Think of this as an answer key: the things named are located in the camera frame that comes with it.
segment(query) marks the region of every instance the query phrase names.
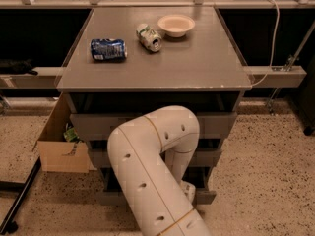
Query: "can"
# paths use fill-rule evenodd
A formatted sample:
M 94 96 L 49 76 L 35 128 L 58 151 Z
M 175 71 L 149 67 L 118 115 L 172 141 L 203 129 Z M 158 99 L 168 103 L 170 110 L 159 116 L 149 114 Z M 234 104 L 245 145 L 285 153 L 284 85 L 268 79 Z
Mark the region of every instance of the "can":
M 139 24 L 137 26 L 136 34 L 139 41 L 148 50 L 158 52 L 161 49 L 161 36 L 152 29 L 148 24 Z
M 92 39 L 91 54 L 95 60 L 125 59 L 127 47 L 122 39 Z

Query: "open box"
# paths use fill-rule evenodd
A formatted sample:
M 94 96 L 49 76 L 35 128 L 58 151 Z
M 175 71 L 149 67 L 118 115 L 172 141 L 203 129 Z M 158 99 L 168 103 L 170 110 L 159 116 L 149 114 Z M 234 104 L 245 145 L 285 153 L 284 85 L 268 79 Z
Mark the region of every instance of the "open box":
M 69 117 L 70 109 L 61 94 L 37 140 L 43 171 L 89 172 L 91 162 L 86 144 L 66 142 L 63 137 Z

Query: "cable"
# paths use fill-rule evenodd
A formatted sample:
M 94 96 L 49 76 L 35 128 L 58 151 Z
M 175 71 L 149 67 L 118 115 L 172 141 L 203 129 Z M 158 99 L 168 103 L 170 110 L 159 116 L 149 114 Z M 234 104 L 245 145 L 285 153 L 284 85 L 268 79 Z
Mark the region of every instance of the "cable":
M 272 43 L 272 54 L 270 57 L 270 64 L 269 67 L 272 68 L 273 65 L 273 60 L 274 60 L 274 52 L 275 52 L 275 41 L 276 41 L 276 34 L 277 34 L 277 28 L 278 28 L 278 23 L 279 23 L 279 17 L 280 17 L 280 10 L 279 10 L 279 6 L 276 3 L 275 0 L 267 0 L 269 2 L 271 2 L 272 4 L 274 4 L 276 6 L 276 10 L 277 10 L 277 18 L 276 18 L 276 23 L 275 23 L 275 28 L 274 28 L 274 34 L 273 34 L 273 43 Z M 251 86 L 257 86 L 258 84 L 261 84 L 267 77 L 268 74 L 265 74 L 264 77 L 258 81 L 257 83 L 252 84 Z

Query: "speckled floor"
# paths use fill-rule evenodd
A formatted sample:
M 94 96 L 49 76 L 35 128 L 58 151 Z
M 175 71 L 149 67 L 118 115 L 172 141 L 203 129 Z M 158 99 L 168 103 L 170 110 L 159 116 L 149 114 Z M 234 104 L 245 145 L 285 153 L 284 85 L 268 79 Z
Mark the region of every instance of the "speckled floor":
M 209 182 L 217 196 L 197 206 L 214 236 L 314 236 L 315 136 L 306 137 L 292 104 L 241 102 Z M 0 116 L 0 179 L 24 181 L 38 157 L 33 145 L 46 115 Z M 96 171 L 44 173 L 21 206 L 14 235 L 142 235 L 126 206 L 101 206 Z M 0 193 L 0 221 L 13 199 Z

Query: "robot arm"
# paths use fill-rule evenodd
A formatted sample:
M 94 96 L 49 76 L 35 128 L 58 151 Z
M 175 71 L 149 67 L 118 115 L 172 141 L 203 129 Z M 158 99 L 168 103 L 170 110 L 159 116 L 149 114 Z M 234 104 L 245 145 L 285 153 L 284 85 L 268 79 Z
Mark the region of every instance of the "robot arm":
M 198 139 L 196 116 L 180 106 L 126 122 L 110 134 L 109 160 L 145 236 L 210 235 L 180 187 Z M 160 157 L 165 151 L 167 166 Z

